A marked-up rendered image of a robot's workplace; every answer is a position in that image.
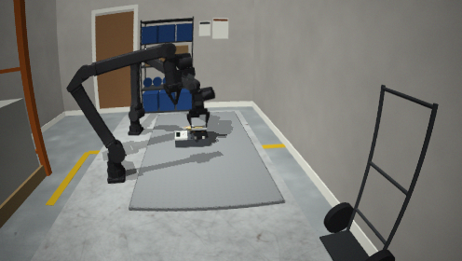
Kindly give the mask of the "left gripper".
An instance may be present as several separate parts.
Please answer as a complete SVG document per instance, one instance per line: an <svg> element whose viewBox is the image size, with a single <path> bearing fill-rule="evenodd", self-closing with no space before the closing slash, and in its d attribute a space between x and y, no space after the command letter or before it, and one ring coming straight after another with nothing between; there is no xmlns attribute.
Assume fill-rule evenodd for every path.
<svg viewBox="0 0 462 261"><path fill-rule="evenodd" d="M196 111L196 112L190 112L190 111ZM208 120L210 118L210 112L206 112L206 111L208 111L208 108L189 109L189 113L191 114L187 114L187 120L190 124L191 129L192 129L191 117L199 117L199 115L206 115L206 125L208 125ZM190 121L188 118L190 118Z"/></svg>

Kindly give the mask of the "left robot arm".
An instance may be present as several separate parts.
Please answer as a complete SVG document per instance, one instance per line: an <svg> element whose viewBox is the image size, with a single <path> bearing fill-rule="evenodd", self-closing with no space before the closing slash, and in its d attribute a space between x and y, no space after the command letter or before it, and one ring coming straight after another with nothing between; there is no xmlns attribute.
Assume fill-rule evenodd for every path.
<svg viewBox="0 0 462 261"><path fill-rule="evenodd" d="M156 68L161 73L164 72L163 61L160 59L151 60L145 62ZM140 94L140 64L137 63L130 66L130 88L131 88L131 104L129 111L130 126L128 135L140 135L143 131L143 127L140 124L140 118L144 117L145 111L143 104L141 103ZM194 78L194 80L185 79L182 77L183 87L190 91L192 94L192 109L204 108L204 101L215 98L215 93L212 87L200 88L200 82ZM197 91L195 91L197 89ZM202 99L203 94L203 99ZM196 97L196 99L195 99ZM203 102L202 102L203 101ZM139 107L140 106L140 107ZM138 120L139 119L139 120ZM134 121L134 122L133 122ZM142 127L142 128L141 128Z"/></svg>

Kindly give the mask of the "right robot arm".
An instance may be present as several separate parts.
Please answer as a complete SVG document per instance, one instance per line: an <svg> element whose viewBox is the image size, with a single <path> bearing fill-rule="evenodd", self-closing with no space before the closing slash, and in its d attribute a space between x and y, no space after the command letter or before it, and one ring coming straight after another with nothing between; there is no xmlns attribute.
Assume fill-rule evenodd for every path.
<svg viewBox="0 0 462 261"><path fill-rule="evenodd" d="M81 66L80 70L75 73L75 76L67 87L68 92L70 92L75 98L77 104L88 119L92 128L101 138L104 146L108 148L108 184L125 182L126 170L121 162L125 159L127 154L123 148L122 143L117 140L107 128L106 124L102 120L100 114L85 92L81 83L86 81L90 76L98 76L107 72L114 71L116 69L159 58L165 59L165 61L163 61L164 72L171 72L177 70L177 68L179 69L176 72L173 72L174 84L182 82L182 77L193 80L196 73L195 67L192 67L193 61L191 54L175 54L176 46L172 43L166 44L132 51L122 55L114 56L109 59L101 60L96 63L93 62L91 67L89 67L90 65L85 66L85 64ZM177 56L174 56L174 54ZM176 59L176 62L174 59Z"/></svg>

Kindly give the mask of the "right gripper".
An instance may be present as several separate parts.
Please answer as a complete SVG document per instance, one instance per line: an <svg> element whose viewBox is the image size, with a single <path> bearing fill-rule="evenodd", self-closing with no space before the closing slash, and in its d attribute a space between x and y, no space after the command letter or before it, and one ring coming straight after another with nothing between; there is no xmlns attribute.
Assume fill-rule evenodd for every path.
<svg viewBox="0 0 462 261"><path fill-rule="evenodd" d="M175 83L174 84L174 80L173 80L173 72L176 72L177 70L175 71L171 71L171 72L168 72L168 73L165 73L165 79L166 79L166 83L163 84L163 88L164 90L166 91L167 94L169 94L168 96L170 97L171 101L173 102L173 104L177 104L178 103L178 100L179 100L179 96L180 96L180 93L181 93L181 90L183 88L183 82L179 82L179 83ZM167 85L167 86L166 86ZM174 86L172 86L174 85ZM176 92L177 91L177 92ZM172 98L171 94L173 92L176 92L176 99L174 101L174 99Z"/></svg>

